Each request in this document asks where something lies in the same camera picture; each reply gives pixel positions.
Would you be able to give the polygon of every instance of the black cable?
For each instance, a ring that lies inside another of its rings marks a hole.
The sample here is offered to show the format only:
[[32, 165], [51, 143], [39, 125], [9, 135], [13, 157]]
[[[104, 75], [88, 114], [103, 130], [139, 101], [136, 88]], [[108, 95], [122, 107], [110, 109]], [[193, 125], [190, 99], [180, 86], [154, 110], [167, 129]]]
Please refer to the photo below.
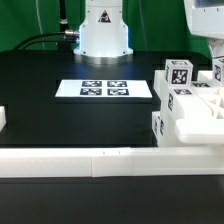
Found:
[[33, 44], [39, 44], [39, 43], [66, 43], [66, 42], [77, 43], [74, 40], [39, 40], [39, 41], [33, 41], [31, 43], [28, 43], [21, 50], [25, 50], [27, 47], [29, 47], [29, 46], [31, 46]]
[[66, 16], [65, 0], [59, 0], [59, 11], [60, 11], [60, 31], [69, 29], [68, 20]]
[[139, 3], [139, 13], [140, 13], [145, 49], [146, 49], [146, 51], [148, 51], [148, 43], [147, 43], [147, 37], [146, 37], [146, 32], [145, 32], [145, 21], [144, 21], [143, 12], [142, 12], [142, 0], [139, 0], [138, 3]]
[[60, 35], [64, 35], [64, 34], [65, 34], [64, 32], [53, 32], [53, 33], [45, 33], [45, 34], [35, 35], [33, 37], [30, 37], [30, 38], [22, 41], [20, 44], [18, 44], [14, 48], [14, 50], [19, 50], [23, 45], [25, 45], [35, 39], [39, 39], [39, 38], [43, 38], [43, 37], [50, 37], [50, 36], [60, 36]]

